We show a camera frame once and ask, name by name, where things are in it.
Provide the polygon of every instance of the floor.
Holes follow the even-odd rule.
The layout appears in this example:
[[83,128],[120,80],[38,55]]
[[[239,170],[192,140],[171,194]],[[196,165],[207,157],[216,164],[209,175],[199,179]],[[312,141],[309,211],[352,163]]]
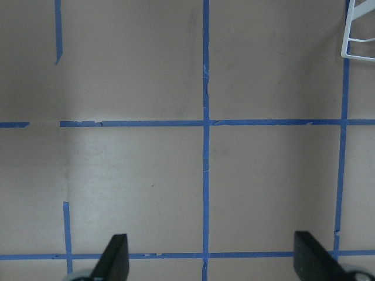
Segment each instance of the floor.
[[298,280],[295,230],[373,268],[375,68],[340,57],[345,5],[2,0],[0,281],[125,232],[129,281]]

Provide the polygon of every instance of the blue grid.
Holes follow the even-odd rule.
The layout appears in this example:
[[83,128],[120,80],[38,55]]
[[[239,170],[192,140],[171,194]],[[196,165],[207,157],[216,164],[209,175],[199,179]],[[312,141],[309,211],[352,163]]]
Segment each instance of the blue grid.
[[[330,253],[338,259],[339,256],[367,256],[375,255],[375,250],[340,251],[340,223],[342,211],[343,179],[345,171],[346,129],[352,125],[375,125],[375,119],[348,119],[349,100],[349,60],[343,63],[343,95],[341,119],[238,119],[238,120],[211,120],[209,108],[209,0],[203,1],[203,120],[198,121],[61,121],[60,127],[137,127],[137,126],[201,126],[203,127],[203,232],[201,253],[131,253],[131,259],[202,259],[202,281],[208,280],[208,266],[210,259],[217,258],[290,258],[293,252],[209,252],[209,150],[211,126],[304,126],[304,125],[332,125],[340,126],[339,170],[337,178],[336,215],[334,231],[334,247]],[[63,54],[62,45],[62,15],[61,0],[55,0],[56,18],[56,64]],[[25,128],[29,122],[0,122],[0,128]],[[69,203],[63,203],[65,254],[37,254],[37,255],[0,255],[0,261],[19,260],[66,260],[67,272],[73,271],[75,259],[99,259],[101,254],[73,254],[70,235],[70,210]]]

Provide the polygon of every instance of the vertical blue tape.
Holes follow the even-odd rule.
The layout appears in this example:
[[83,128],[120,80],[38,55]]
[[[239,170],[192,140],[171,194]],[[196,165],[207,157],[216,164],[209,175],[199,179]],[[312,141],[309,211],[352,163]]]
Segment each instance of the vertical blue tape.
[[[349,0],[346,0],[346,15],[349,7]],[[347,111],[349,103],[349,59],[344,59],[343,66],[343,87],[342,87],[342,107],[341,107],[341,133],[340,133],[340,152],[339,152],[339,171],[337,179],[337,196],[336,196],[336,215],[335,215],[335,233],[333,239],[333,257],[339,259],[340,250],[340,230],[342,216],[342,200],[344,190],[344,173],[345,173],[345,153],[346,153],[346,128],[347,128]]]
[[64,202],[64,229],[65,229],[65,251],[67,272],[73,272],[73,257],[71,254],[71,235],[70,235],[70,211],[69,202]]
[[203,265],[202,281],[208,280],[210,204],[210,102],[209,102],[209,23],[210,1],[203,0]]
[[63,55],[61,0],[54,0],[54,19],[56,23],[56,64],[58,64]]

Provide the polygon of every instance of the white metal frame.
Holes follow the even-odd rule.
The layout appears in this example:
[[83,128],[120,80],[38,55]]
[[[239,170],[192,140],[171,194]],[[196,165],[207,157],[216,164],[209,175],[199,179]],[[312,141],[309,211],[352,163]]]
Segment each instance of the white metal frame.
[[362,57],[362,56],[354,56],[352,54],[347,53],[347,46],[349,41],[355,41],[360,43],[372,42],[375,41],[375,38],[370,39],[355,39],[350,38],[350,29],[352,28],[352,22],[357,18],[375,10],[375,0],[366,0],[365,2],[359,4],[357,7],[354,7],[356,0],[350,0],[349,9],[347,10],[346,16],[346,25],[345,25],[345,32],[344,32],[344,40],[342,43],[341,49],[341,56],[348,58],[348,59],[357,59],[357,60],[367,60],[367,61],[375,61],[374,57]]

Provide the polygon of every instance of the black object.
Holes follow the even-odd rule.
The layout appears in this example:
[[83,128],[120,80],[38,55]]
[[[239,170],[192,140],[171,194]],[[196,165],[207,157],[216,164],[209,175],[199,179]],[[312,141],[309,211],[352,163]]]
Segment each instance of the black object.
[[113,235],[90,277],[73,281],[126,281],[129,275],[129,252],[126,234]]
[[294,233],[294,270],[301,281],[375,281],[365,272],[345,272],[308,231]]

